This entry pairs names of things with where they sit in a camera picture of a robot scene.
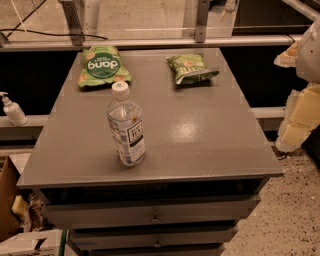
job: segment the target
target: water bottle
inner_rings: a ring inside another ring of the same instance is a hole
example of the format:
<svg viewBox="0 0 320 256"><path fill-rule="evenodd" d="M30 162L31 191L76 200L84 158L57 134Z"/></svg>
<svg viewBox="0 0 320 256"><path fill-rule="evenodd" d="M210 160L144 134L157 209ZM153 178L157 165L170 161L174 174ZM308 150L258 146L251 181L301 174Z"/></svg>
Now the water bottle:
<svg viewBox="0 0 320 256"><path fill-rule="evenodd" d="M115 148L124 165L135 166L145 154L142 109L130 98L129 86L124 81L112 85L112 97L107 116Z"/></svg>

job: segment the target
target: hand sanitizer bottle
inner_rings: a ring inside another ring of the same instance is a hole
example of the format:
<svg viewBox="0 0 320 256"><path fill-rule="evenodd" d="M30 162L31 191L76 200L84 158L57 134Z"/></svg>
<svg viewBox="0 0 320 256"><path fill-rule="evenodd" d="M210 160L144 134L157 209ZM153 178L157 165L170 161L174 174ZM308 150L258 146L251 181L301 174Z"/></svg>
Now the hand sanitizer bottle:
<svg viewBox="0 0 320 256"><path fill-rule="evenodd" d="M0 92L2 102L4 104L4 113L8 116L14 126L24 125L28 121L26 115L18 103L12 102L8 97L6 97L7 94L8 93L6 92Z"/></svg>
<svg viewBox="0 0 320 256"><path fill-rule="evenodd" d="M135 166L145 154L142 110L130 99L130 89L124 81L112 85L112 96L107 116L115 147L124 165Z"/></svg>

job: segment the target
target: white bottle cap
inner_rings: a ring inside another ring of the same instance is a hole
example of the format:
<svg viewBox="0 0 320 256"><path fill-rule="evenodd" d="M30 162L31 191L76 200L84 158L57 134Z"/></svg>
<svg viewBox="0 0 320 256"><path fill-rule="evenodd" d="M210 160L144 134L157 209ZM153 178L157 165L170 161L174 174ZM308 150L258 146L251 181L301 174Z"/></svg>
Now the white bottle cap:
<svg viewBox="0 0 320 256"><path fill-rule="evenodd" d="M7 92L0 92L0 96L2 97L2 102L5 106L12 103L12 101L8 97L6 97L7 94L8 94Z"/></svg>
<svg viewBox="0 0 320 256"><path fill-rule="evenodd" d="M125 81L118 81L112 85L112 95L118 100L123 100L129 97L129 85Z"/></svg>
<svg viewBox="0 0 320 256"><path fill-rule="evenodd" d="M12 103L12 101L8 97L2 98L3 105L7 106Z"/></svg>

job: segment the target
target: green snack bag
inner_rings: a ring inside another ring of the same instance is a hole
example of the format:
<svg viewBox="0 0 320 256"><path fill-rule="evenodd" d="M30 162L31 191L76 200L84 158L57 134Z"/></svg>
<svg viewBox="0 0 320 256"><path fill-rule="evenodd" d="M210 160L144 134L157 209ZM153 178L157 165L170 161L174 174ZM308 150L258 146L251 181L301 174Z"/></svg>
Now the green snack bag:
<svg viewBox="0 0 320 256"><path fill-rule="evenodd" d="M167 61L176 72L176 84L193 84L219 74L218 68L207 69L199 54L177 55L167 58Z"/></svg>
<svg viewBox="0 0 320 256"><path fill-rule="evenodd" d="M92 46L84 49L84 67L79 76L80 87L131 81L131 75L122 66L118 49L114 46Z"/></svg>

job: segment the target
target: pump dispenser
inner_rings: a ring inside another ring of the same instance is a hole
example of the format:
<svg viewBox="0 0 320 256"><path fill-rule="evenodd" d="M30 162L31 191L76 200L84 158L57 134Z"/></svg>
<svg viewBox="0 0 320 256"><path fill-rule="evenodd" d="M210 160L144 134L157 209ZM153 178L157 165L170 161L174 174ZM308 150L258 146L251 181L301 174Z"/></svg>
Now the pump dispenser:
<svg viewBox="0 0 320 256"><path fill-rule="evenodd" d="M28 119L18 103L11 101L7 92L0 92L4 104L3 111L8 116L14 126L24 125Z"/></svg>

